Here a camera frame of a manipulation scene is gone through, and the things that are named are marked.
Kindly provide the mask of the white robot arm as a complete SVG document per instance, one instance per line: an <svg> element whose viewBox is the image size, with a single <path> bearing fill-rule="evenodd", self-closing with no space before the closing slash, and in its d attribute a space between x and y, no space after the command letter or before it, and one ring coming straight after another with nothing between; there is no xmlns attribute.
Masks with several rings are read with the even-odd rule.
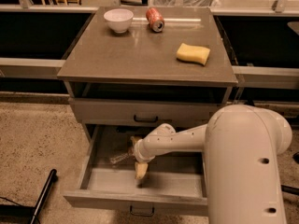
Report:
<svg viewBox="0 0 299 224"><path fill-rule="evenodd" d="M277 155L292 142L279 113L228 105L206 125L177 132L164 123L138 140L140 163L170 152L203 154L209 224L287 224Z"/></svg>

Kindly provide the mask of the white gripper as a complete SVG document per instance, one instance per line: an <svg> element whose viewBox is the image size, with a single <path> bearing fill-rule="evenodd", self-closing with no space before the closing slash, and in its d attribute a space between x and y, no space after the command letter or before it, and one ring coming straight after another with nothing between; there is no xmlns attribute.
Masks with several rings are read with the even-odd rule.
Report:
<svg viewBox="0 0 299 224"><path fill-rule="evenodd" d="M135 159L138 161L135 163L135 178L141 180L145 177L148 170L147 163L152 161L155 156L151 155L144 148L144 142L140 136L131 136L130 140L132 142Z"/></svg>

